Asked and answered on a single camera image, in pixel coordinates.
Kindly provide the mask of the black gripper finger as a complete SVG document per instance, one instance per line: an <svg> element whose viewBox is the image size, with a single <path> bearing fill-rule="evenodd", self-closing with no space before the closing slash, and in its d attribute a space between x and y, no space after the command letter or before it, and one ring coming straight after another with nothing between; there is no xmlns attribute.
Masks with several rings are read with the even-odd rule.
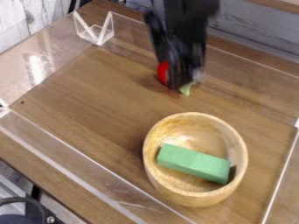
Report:
<svg viewBox="0 0 299 224"><path fill-rule="evenodd" d="M190 82L204 80L205 47L201 44L176 44L169 47L166 86L178 89Z"/></svg>

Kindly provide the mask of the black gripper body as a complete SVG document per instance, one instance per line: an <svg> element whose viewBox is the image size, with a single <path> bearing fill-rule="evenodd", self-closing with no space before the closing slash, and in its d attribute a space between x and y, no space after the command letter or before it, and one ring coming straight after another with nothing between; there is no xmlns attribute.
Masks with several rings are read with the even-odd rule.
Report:
<svg viewBox="0 0 299 224"><path fill-rule="evenodd" d="M220 0L149 0L144 22L158 62L166 61L168 41L194 63L204 61L208 20L218 9Z"/></svg>

